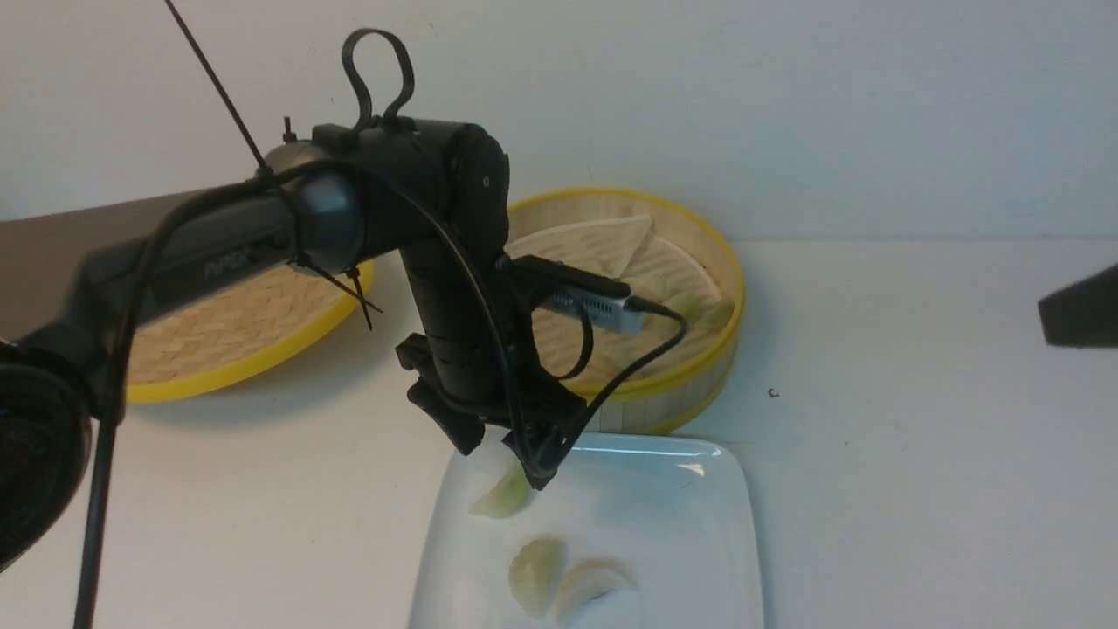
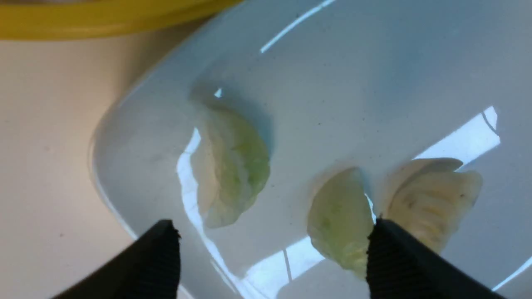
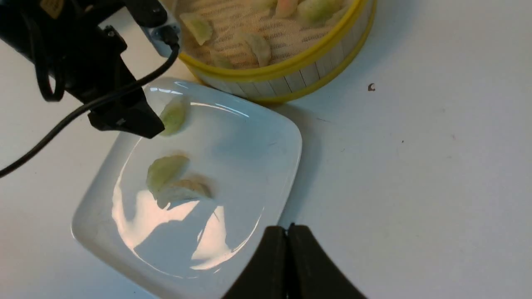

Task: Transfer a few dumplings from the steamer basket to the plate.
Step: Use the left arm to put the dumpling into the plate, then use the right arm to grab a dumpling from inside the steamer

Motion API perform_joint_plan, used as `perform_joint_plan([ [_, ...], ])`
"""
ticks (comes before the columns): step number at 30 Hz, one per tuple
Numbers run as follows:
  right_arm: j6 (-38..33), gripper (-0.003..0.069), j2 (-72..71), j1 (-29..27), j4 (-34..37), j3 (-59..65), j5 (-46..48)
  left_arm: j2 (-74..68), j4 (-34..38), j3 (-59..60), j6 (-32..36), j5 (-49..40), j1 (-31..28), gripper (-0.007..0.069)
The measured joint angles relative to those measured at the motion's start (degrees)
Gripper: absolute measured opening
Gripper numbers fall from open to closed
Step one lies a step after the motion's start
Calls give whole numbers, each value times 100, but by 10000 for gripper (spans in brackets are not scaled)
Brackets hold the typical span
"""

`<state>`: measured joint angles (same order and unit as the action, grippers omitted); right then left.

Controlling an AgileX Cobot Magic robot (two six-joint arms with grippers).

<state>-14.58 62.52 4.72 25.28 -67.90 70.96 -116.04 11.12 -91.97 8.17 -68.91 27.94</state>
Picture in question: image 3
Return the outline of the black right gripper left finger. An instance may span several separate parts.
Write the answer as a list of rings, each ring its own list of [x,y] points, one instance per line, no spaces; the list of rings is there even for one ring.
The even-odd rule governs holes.
[[[224,299],[285,299],[286,231],[268,226],[249,263],[224,294]]]

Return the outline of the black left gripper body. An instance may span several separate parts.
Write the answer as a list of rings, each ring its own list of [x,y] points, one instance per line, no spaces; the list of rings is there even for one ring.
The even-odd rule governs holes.
[[[154,0],[2,0],[1,40],[32,62],[45,101],[69,93],[88,104],[135,83],[121,57],[125,40],[100,27],[123,7],[141,25],[167,19]]]

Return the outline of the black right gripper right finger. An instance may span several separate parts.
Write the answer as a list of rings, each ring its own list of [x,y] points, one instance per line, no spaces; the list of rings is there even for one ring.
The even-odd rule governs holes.
[[[287,232],[289,299],[365,299],[325,253],[308,226],[292,223]]]

